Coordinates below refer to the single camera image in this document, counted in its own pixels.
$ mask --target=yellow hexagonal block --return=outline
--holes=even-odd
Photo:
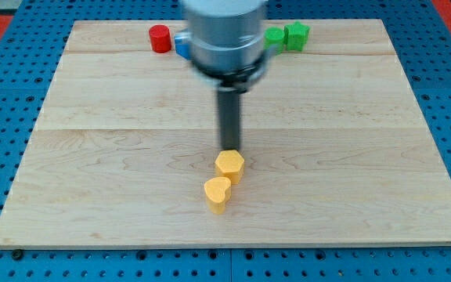
[[[231,198],[231,180],[227,177],[215,177],[204,183],[204,193],[210,211],[216,215],[226,210],[226,202]]]
[[[240,182],[244,173],[244,159],[236,150],[223,150],[215,160],[215,174],[231,180],[232,184]]]

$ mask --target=red cylinder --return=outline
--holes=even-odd
[[[157,24],[149,29],[150,45],[154,52],[164,53],[171,50],[170,30]]]

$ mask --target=wooden table surface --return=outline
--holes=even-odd
[[[267,21],[283,27],[293,20]],[[79,21],[0,218],[0,248],[451,245],[451,181],[380,20],[302,20],[243,95],[245,174],[223,215],[203,184],[215,91],[147,31]]]

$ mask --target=black cylindrical shaft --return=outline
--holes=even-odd
[[[217,89],[218,128],[223,150],[241,147],[241,94]]]

